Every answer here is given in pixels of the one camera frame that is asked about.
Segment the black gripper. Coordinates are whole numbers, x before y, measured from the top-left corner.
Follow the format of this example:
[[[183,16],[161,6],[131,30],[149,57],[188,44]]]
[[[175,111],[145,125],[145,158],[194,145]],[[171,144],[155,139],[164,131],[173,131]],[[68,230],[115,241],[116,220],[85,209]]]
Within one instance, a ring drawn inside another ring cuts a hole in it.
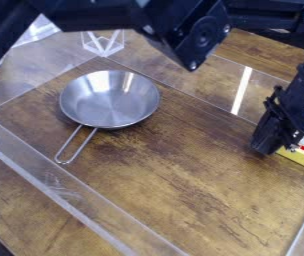
[[[304,137],[304,65],[298,67],[288,87],[275,87],[264,104],[267,111],[254,131],[251,147],[271,155],[282,146],[298,146]]]

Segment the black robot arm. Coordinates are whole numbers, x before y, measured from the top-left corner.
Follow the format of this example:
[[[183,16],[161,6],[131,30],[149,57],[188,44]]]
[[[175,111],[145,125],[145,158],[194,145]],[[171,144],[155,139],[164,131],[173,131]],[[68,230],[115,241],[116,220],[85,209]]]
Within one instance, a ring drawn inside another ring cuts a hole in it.
[[[0,60],[39,16],[64,32],[132,29],[188,71],[234,29],[304,49],[304,0],[0,0]],[[264,106],[251,147],[270,155],[304,138],[304,62]]]

